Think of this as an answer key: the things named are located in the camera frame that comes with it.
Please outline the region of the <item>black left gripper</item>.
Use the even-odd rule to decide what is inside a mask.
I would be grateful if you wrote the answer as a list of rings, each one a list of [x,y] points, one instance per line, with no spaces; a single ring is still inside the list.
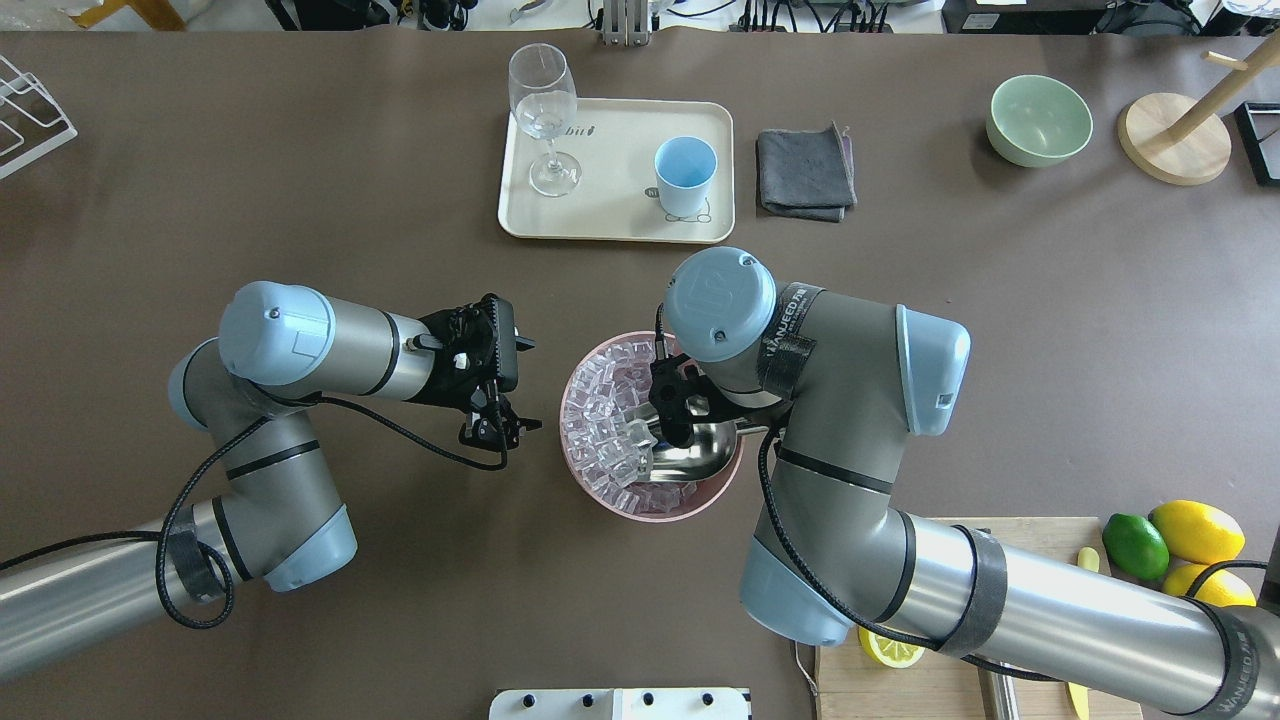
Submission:
[[[536,346],[516,328],[513,305],[495,293],[419,320],[425,331],[410,347],[428,352],[433,365],[424,387],[410,398],[412,404],[477,413],[498,395],[516,389],[518,354]],[[507,454],[541,428],[541,420],[515,414],[502,415],[500,427],[484,416],[467,416],[458,442]]]

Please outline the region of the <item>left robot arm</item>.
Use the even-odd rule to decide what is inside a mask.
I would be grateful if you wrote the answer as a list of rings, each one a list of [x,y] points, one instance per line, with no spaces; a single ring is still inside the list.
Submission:
[[[128,629],[169,618],[196,630],[224,623],[238,585],[287,593],[333,574],[357,548],[308,410],[364,397],[463,414],[460,441],[494,452],[497,471],[524,433],[508,393],[522,336],[494,293],[419,319],[298,284],[255,281],[236,292],[218,334],[168,382],[174,413],[215,451],[156,521],[82,536],[3,564],[3,679],[12,680]]]

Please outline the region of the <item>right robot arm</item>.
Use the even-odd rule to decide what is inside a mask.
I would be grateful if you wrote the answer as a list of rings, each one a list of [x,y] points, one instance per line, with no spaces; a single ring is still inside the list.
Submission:
[[[740,600],[801,644],[852,626],[1187,719],[1277,716],[1277,609],[1217,609],[1009,547],[891,503],[908,442],[945,432],[970,337],[750,252],[673,272],[664,319],[732,416],[764,415],[760,519]]]

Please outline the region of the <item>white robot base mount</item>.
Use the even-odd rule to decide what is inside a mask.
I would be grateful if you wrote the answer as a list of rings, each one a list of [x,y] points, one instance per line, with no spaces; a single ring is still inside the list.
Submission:
[[[489,719],[751,719],[750,691],[733,687],[508,689]]]

